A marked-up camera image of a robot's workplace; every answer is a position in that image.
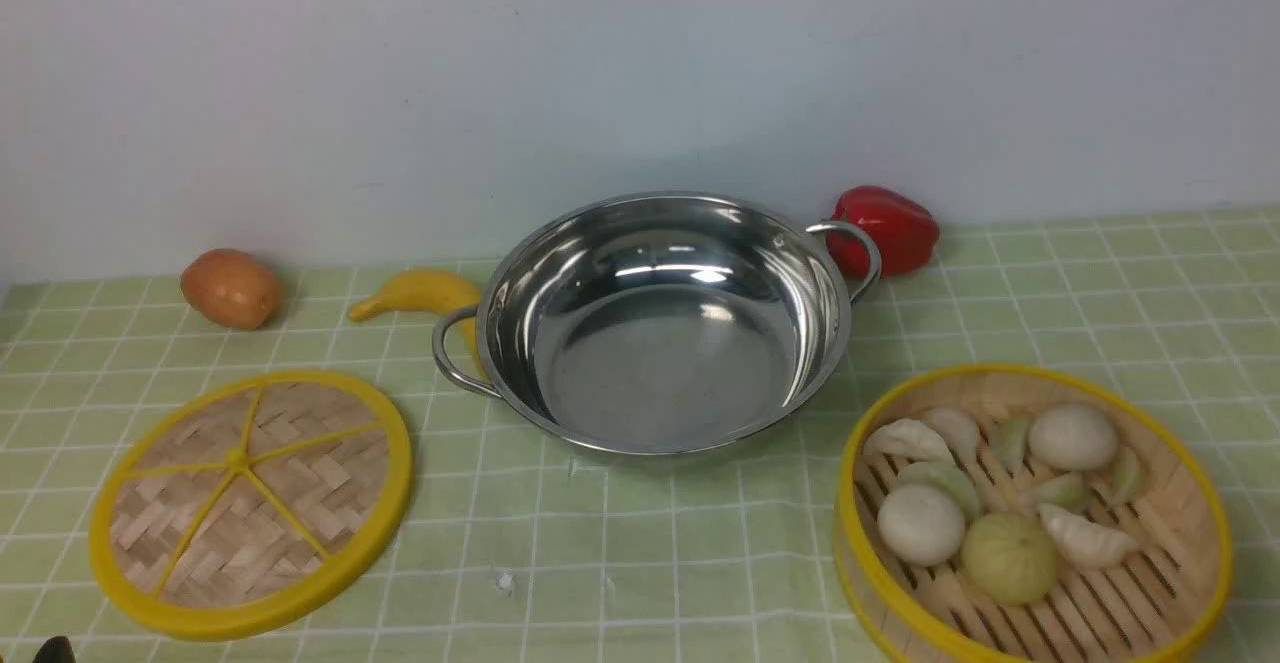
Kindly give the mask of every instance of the woven bamboo mat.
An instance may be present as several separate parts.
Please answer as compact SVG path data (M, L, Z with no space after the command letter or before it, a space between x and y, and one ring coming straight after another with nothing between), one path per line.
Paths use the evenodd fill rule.
M111 515L114 559L134 587L175 605L251 603L339 552L367 521L387 468L385 433L347 390L239 390L188 413L129 471Z

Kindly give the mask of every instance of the green checkered tablecloth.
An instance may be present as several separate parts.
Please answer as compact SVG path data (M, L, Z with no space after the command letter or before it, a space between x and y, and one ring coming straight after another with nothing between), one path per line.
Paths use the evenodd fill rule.
M480 282L494 262L445 265ZM9 291L0 654L24 663L65 634L90 663L878 660L832 570L838 454L883 390L970 361L1074 372L1165 421L1219 485L1236 545L1202 659L1280 650L1280 209L948 230L932 268L858 306L849 358L801 413L675 466L586 457L452 388L428 315L348 324L399 268L291 271L284 315L250 334L189 312L173 276ZM96 486L175 404L280 369L352 372L399 406L419 479L394 544L269 635L138 628L88 567Z

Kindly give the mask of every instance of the banana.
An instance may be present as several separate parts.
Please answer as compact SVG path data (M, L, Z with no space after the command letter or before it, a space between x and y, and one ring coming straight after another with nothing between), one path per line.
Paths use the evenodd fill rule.
M347 311L347 317L358 324L387 311L425 311L444 315L475 303L480 303L480 285L465 276L445 271L443 268L411 268L389 276L378 293L352 306ZM461 321L458 329L467 343L476 370L480 370L475 317Z

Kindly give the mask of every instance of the bamboo steamer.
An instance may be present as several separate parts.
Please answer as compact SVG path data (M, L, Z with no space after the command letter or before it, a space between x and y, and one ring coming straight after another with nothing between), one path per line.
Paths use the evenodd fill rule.
M1133 503L1107 507L1105 474L1089 474L1087 516L1143 543L1121 566L1076 571L1033 605L1000 605L952 559L929 568L899 561L879 540L876 512L905 458L860 454L884 422L937 404L964 408L983 434L977 466L961 463L988 511L1019 509L1021 491L1059 475L1028 456L1010 476L987 445L997 421L1051 404L1088 403L1115 422L1147 472ZM1226 604L1231 545L1221 502L1198 463L1160 422L1106 390L1061 372L965 366L891 390L858 422L845 448L836 502L835 558L845 595L872 640L896 662L1075 663L1187 660Z
M412 483L408 433L366 381L270 372L192 401L102 486L90 559L142 625L228 640L289 623L362 573Z

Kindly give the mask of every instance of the stainless steel pot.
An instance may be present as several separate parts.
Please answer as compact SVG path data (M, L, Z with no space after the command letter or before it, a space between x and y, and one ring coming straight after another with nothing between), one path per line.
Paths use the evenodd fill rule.
M850 298L814 236L854 236L870 274ZM831 376L851 303L879 276L859 227L797 229L735 198L628 195L535 230L479 306L435 325L435 362L564 440L628 454L691 453L767 429ZM458 370L449 326L476 317L480 366Z

